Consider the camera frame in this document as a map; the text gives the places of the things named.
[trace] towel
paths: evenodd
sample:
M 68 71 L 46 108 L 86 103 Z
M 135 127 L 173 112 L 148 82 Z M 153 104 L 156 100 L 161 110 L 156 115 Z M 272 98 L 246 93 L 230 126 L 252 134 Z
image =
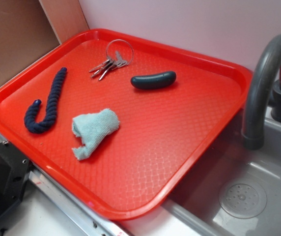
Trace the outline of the towel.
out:
M 99 113 L 83 114 L 73 118 L 72 131 L 76 137 L 82 139 L 83 146 L 72 148 L 78 160 L 89 158 L 105 136 L 119 128 L 119 120 L 110 109 Z

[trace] braided rope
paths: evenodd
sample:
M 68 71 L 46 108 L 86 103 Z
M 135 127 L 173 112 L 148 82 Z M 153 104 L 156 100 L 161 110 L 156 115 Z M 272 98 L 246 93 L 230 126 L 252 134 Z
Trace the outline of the braided rope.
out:
M 28 107 L 24 123 L 25 127 L 31 133 L 41 134 L 51 128 L 51 126 L 56 121 L 57 116 L 57 102 L 61 94 L 62 84 L 66 76 L 67 68 L 63 67 L 61 70 L 56 74 L 55 78 L 53 79 L 50 94 L 48 96 L 48 103 L 46 107 L 46 115 L 43 121 L 36 123 L 35 118 L 38 114 L 40 109 L 41 100 L 35 100 L 31 106 Z

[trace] red tray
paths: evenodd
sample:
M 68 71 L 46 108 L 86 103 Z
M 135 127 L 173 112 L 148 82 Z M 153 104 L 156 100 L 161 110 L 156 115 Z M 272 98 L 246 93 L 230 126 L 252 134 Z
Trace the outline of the red tray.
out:
M 132 63 L 91 79 L 114 39 L 135 50 Z M 117 44 L 124 57 L 131 53 Z M 42 100 L 43 119 L 55 74 L 67 67 L 58 117 L 46 133 L 29 133 L 24 115 Z M 173 70 L 176 82 L 139 90 L 131 77 Z M 219 59 L 105 29 L 78 34 L 0 88 L 0 133 L 37 166 L 99 214 L 112 220 L 141 216 L 160 204 L 245 102 L 252 74 Z M 78 161 L 81 145 L 72 118 L 113 110 L 120 128 L 92 156 Z

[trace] sink drain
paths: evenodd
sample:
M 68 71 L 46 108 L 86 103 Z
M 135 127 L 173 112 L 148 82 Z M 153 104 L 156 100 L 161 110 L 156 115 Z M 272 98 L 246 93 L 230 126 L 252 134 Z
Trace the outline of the sink drain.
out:
M 264 189 L 255 181 L 237 178 L 226 183 L 219 192 L 221 207 L 230 215 L 248 219 L 259 215 L 266 206 Z

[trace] metal key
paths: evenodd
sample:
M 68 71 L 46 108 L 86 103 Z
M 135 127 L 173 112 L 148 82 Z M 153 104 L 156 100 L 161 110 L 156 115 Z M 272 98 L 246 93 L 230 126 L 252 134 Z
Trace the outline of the metal key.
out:
M 96 75 L 99 75 L 102 71 L 107 70 L 108 68 L 110 68 L 115 63 L 115 60 L 113 60 L 113 59 L 108 59 L 107 61 L 108 62 L 106 62 L 105 64 L 104 63 L 100 64 L 100 65 L 103 65 L 103 66 L 99 69 L 97 68 L 98 70 L 95 73 L 93 73 L 91 78 L 94 78 Z
M 103 63 L 96 66 L 95 68 L 91 69 L 89 72 L 95 71 L 95 73 L 93 73 L 91 78 L 94 78 L 95 76 L 102 73 L 102 75 L 98 79 L 100 81 L 110 71 L 113 71 L 115 69 L 118 69 L 118 68 L 121 68 L 121 67 L 124 67 L 124 66 L 128 65 L 128 62 L 122 58 L 119 51 L 115 52 L 115 57 L 116 57 L 116 60 L 112 59 L 110 56 L 107 56 L 107 60 L 105 60 Z
M 119 51 L 115 52 L 115 57 L 116 57 L 115 63 L 117 64 L 117 68 L 121 68 L 127 65 L 127 61 L 122 58 Z
M 100 65 L 97 65 L 96 67 L 94 67 L 93 69 L 91 69 L 89 72 L 93 72 L 95 70 L 97 70 L 98 68 L 100 68 L 101 66 L 103 66 L 104 64 L 107 64 L 110 61 L 110 58 L 107 58 L 106 61 L 104 61 L 103 63 L 101 63 Z

